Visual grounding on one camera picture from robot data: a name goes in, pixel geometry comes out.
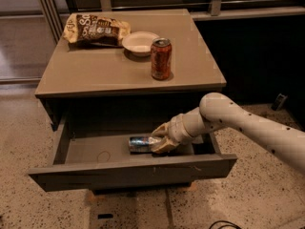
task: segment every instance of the cord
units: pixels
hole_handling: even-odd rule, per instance
[[[234,228],[234,229],[241,229],[241,227],[239,227],[238,225],[232,223],[232,222],[229,222],[227,220],[218,220],[216,222],[214,222],[210,227],[209,229],[213,229],[213,227],[218,224],[218,223],[226,223],[225,225],[221,225],[220,227],[218,227],[218,229],[222,229],[222,228],[226,228],[226,227],[231,227],[231,228]]]

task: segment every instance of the snack bag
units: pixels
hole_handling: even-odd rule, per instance
[[[85,41],[122,47],[123,38],[130,33],[131,25],[128,22],[92,14],[73,13],[66,23],[64,38],[70,43]]]

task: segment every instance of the open drawer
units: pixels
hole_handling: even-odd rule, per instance
[[[131,154],[131,136],[149,135],[172,116],[198,106],[182,95],[105,96],[71,99],[63,114],[48,167],[29,175],[45,191],[115,190],[190,183],[226,177],[236,155],[220,153],[214,135],[163,156]]]

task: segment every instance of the floor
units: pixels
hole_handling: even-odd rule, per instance
[[[52,51],[45,26],[41,19],[0,19],[1,77],[43,72]],[[22,28],[27,33],[19,33]],[[28,170],[47,165],[54,132],[35,88],[0,85],[1,229],[208,229],[221,219],[243,229],[304,228],[305,176],[233,129],[215,133],[221,152],[238,156],[226,178],[100,196],[88,190],[44,192]],[[270,104],[243,107],[297,128],[285,109],[274,112]]]

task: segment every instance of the white bowl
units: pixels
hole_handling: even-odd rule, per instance
[[[157,37],[151,32],[138,31],[125,36],[122,45],[135,56],[145,57],[151,54],[153,40]]]

